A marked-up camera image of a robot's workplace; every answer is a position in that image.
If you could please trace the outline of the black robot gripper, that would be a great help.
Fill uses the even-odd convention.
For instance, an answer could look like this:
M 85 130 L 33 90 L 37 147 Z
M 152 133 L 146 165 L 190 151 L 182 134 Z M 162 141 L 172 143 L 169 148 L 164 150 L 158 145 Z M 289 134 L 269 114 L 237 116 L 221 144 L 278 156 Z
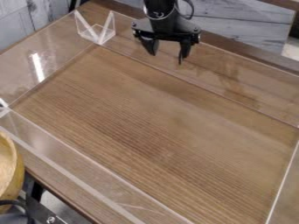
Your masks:
M 178 0 L 144 0 L 144 17 L 136 19 L 130 28 L 150 55 L 156 55 L 158 39 L 180 42 L 178 63 L 189 56 L 192 45 L 200 41 L 201 28 L 192 17 L 178 10 Z

